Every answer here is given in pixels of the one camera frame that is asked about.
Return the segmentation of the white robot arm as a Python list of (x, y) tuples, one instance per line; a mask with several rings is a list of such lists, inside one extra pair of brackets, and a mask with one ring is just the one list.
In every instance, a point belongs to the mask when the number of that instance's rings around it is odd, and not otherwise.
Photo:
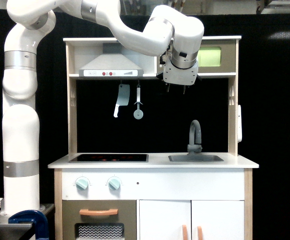
[(56, 25), (56, 8), (107, 27), (124, 47), (147, 56), (160, 56), (172, 46), (166, 62), (174, 71), (168, 78), (172, 84), (178, 75), (198, 71), (204, 25), (170, 6), (156, 6), (143, 31), (137, 31), (122, 22), (118, 0), (8, 1), (7, 12), (15, 22), (5, 40), (3, 76), (4, 212), (9, 216), (40, 208), (36, 57), (40, 41)]

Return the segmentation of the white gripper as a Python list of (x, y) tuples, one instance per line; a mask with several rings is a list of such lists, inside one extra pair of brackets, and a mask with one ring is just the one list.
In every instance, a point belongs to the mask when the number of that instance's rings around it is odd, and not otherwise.
[(198, 74), (198, 61), (188, 69), (179, 69), (175, 67), (171, 60), (168, 59), (163, 71), (163, 80), (168, 83), (166, 92), (170, 90), (170, 84), (182, 85), (183, 94), (185, 94), (186, 86), (191, 86), (195, 83)]

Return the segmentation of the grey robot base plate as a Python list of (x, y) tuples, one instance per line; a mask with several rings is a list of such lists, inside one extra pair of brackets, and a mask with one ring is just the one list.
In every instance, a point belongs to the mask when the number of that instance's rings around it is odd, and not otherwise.
[(49, 218), (54, 204), (42, 204), (38, 210), (25, 210), (13, 216), (0, 211), (0, 240), (48, 240)]

